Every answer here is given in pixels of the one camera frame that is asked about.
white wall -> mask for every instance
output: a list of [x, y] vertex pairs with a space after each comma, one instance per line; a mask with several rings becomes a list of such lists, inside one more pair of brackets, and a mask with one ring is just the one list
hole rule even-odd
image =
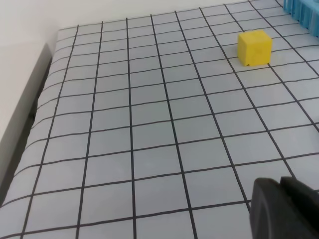
[[0, 0], [0, 46], [45, 40], [58, 29], [240, 0]]

grid paper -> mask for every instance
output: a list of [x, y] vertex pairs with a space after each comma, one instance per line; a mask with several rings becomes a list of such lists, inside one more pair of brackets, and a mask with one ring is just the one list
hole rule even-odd
[[[254, 179], [319, 190], [319, 40], [255, 0], [59, 31], [0, 238], [251, 238]], [[243, 67], [240, 32], [273, 38]]]

yellow block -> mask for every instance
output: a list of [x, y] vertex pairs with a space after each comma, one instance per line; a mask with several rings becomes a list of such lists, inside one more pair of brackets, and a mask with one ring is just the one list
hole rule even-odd
[[238, 57], [244, 66], [270, 63], [272, 38], [263, 30], [238, 35]]

blue plastic part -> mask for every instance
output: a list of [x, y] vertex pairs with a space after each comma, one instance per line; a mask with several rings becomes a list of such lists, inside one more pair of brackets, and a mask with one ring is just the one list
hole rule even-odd
[[307, 28], [311, 35], [319, 37], [319, 0], [285, 0], [284, 11]]

black object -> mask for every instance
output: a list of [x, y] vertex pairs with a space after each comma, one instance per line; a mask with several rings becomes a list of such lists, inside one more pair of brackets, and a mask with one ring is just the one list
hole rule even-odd
[[319, 195], [291, 177], [258, 178], [250, 225], [253, 239], [319, 239]]

